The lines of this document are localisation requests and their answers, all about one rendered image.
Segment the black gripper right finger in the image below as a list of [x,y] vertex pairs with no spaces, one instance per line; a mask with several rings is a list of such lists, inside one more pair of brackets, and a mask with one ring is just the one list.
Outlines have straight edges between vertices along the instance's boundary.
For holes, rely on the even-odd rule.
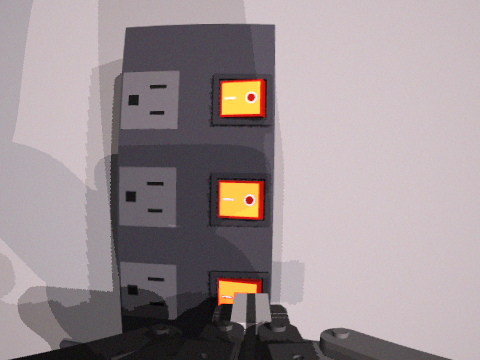
[[251,293],[250,360],[452,360],[346,328],[307,340],[288,323],[287,309],[269,305],[268,293]]

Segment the dark grey power strip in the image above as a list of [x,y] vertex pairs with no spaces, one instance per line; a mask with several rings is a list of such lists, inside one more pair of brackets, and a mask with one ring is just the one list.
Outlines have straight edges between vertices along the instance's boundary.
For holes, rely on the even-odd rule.
[[122,333],[197,337],[234,293],[271,305],[275,24],[127,27],[118,138]]

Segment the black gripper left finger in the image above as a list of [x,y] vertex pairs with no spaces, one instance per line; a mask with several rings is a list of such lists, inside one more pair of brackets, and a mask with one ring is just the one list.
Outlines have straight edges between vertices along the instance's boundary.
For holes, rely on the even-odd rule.
[[157,324],[10,360],[250,360],[250,341],[251,293],[234,293],[233,304],[216,306],[198,337]]

